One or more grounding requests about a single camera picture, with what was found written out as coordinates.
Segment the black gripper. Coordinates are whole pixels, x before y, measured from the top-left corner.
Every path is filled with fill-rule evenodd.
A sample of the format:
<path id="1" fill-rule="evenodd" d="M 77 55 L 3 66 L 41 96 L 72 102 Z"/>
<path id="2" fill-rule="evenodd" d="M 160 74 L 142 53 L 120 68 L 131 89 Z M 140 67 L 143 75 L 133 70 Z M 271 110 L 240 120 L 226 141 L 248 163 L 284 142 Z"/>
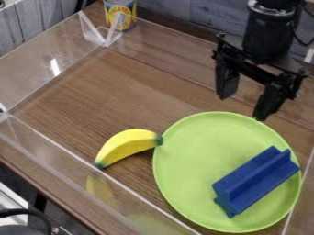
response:
<path id="1" fill-rule="evenodd" d="M 264 121 L 279 110 L 286 98 L 297 97 L 309 73 L 288 54 L 263 61 L 244 51 L 242 44 L 240 37 L 224 31 L 216 33 L 216 48 L 212 50 L 212 59 L 216 61 L 216 95 L 224 100 L 236 93 L 240 75 L 262 84 L 264 90 L 252 117 Z"/>

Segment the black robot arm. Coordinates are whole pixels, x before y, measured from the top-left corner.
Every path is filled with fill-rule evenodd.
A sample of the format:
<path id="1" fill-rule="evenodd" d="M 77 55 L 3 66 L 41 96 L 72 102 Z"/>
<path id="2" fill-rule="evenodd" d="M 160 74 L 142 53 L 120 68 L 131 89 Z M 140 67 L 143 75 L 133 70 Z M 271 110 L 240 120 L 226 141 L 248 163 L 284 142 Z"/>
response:
<path id="1" fill-rule="evenodd" d="M 244 35 L 216 34 L 216 95 L 231 97 L 242 76 L 262 84 L 252 117 L 264 121 L 297 97 L 307 78 L 306 69 L 290 56 L 291 44 L 301 40 L 297 27 L 306 0 L 248 0 L 247 10 Z"/>

